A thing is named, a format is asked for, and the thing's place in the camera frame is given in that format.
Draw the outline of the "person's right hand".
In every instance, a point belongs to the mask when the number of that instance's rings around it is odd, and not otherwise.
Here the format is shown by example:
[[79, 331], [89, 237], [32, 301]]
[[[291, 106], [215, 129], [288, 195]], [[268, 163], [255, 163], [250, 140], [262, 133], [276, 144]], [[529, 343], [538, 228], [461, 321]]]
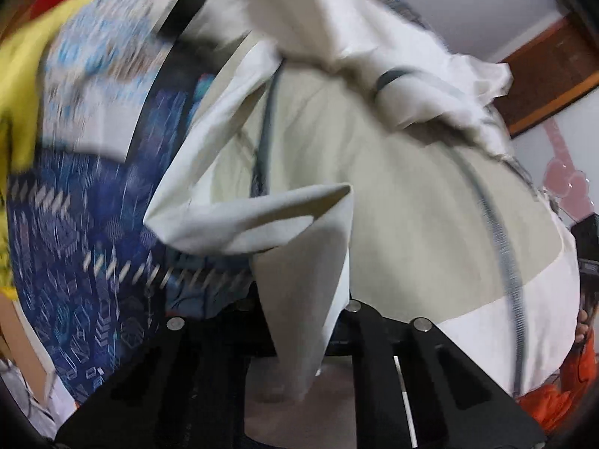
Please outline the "person's right hand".
[[590, 332], [590, 322], [592, 315], [588, 310], [581, 308], [578, 313], [577, 327], [575, 333], [575, 344], [581, 345], [586, 342], [588, 333]]

